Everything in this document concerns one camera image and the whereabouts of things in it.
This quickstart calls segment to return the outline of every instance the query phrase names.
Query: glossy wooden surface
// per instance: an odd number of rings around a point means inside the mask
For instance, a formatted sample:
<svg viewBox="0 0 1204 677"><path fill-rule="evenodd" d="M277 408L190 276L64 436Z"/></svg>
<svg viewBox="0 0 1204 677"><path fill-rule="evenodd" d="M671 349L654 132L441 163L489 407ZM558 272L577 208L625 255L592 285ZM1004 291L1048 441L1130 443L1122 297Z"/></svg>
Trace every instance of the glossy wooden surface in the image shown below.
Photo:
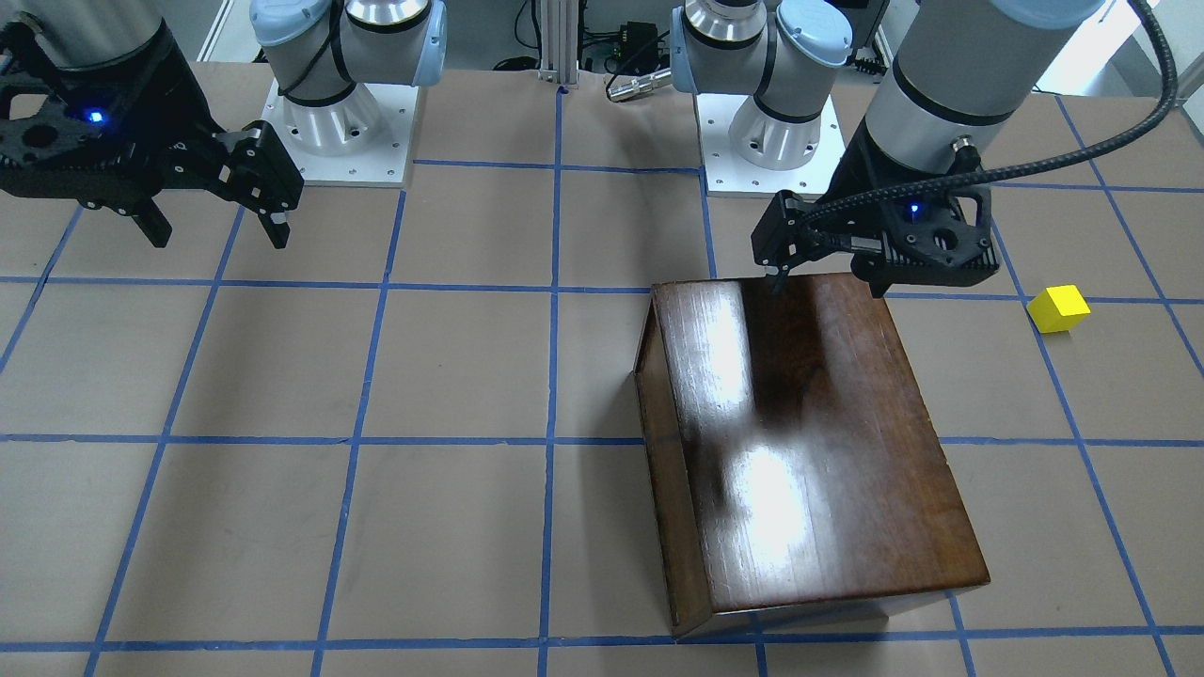
<svg viewBox="0 0 1204 677"><path fill-rule="evenodd" d="M890 312L851 275L655 287L637 384L675 632L988 581Z"/></svg>

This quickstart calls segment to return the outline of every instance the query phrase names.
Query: yellow block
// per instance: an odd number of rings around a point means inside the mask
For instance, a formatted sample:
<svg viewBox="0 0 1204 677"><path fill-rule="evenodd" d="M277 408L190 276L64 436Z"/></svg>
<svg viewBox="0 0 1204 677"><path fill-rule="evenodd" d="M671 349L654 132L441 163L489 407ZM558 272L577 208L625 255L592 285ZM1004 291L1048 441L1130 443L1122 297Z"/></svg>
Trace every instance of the yellow block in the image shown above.
<svg viewBox="0 0 1204 677"><path fill-rule="evenodd" d="M1074 284L1046 287L1028 302L1028 316L1041 334L1066 331L1091 314L1087 301Z"/></svg>

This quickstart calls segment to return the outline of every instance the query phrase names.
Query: brown wooden box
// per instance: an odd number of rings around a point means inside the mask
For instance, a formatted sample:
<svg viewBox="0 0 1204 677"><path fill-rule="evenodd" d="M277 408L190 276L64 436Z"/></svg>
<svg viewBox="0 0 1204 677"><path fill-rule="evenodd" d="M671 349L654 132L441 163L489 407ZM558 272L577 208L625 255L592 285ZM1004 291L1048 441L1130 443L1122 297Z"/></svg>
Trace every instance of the brown wooden box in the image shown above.
<svg viewBox="0 0 1204 677"><path fill-rule="evenodd" d="M654 287L636 383L675 636L990 581L886 304L850 273Z"/></svg>

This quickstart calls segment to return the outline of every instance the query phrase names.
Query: white mounting plate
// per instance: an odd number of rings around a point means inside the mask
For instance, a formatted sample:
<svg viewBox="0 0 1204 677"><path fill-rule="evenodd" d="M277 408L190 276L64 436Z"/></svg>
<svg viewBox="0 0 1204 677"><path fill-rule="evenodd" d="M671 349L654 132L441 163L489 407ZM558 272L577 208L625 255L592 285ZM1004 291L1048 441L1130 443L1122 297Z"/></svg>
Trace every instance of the white mounting plate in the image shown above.
<svg viewBox="0 0 1204 677"><path fill-rule="evenodd" d="M276 128L306 186L406 187L420 88L405 84L368 84L367 88L380 106L385 128L365 151L327 157L307 153L293 141L282 120L282 98L276 94L277 84L272 81L262 118Z"/></svg>
<svg viewBox="0 0 1204 677"><path fill-rule="evenodd" d="M796 170L767 170L742 158L727 137L736 111L748 96L742 94L698 94L698 137L707 166L707 194L718 198L769 198L778 190L793 190L815 199L828 189L832 172L844 155L844 137L836 119L832 98L824 104L824 128L811 160Z"/></svg>

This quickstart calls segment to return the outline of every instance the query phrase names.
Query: light blue joint cap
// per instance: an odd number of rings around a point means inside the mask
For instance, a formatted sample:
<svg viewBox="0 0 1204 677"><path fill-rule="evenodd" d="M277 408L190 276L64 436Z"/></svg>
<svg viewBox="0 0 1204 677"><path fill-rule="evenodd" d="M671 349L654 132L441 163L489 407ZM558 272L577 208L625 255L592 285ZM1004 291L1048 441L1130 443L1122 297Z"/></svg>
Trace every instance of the light blue joint cap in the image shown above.
<svg viewBox="0 0 1204 677"><path fill-rule="evenodd" d="M778 25L786 40L825 66L843 66L852 53L849 19L824 0L781 0Z"/></svg>
<svg viewBox="0 0 1204 677"><path fill-rule="evenodd" d="M264 47L276 47L309 30L330 10L330 0L252 0L250 25Z"/></svg>
<svg viewBox="0 0 1204 677"><path fill-rule="evenodd" d="M1104 0L991 0L997 10L1027 27L1066 30L1087 20Z"/></svg>
<svg viewBox="0 0 1204 677"><path fill-rule="evenodd" d="M443 0L435 0L426 23L423 53L414 71L414 87L433 87L443 80L443 60L448 53L448 14Z"/></svg>
<svg viewBox="0 0 1204 677"><path fill-rule="evenodd" d="M681 7L674 7L673 23L669 24L669 67L673 69L673 88L686 94L697 94L698 86L694 82L694 71L690 70L690 53L685 49L683 20Z"/></svg>

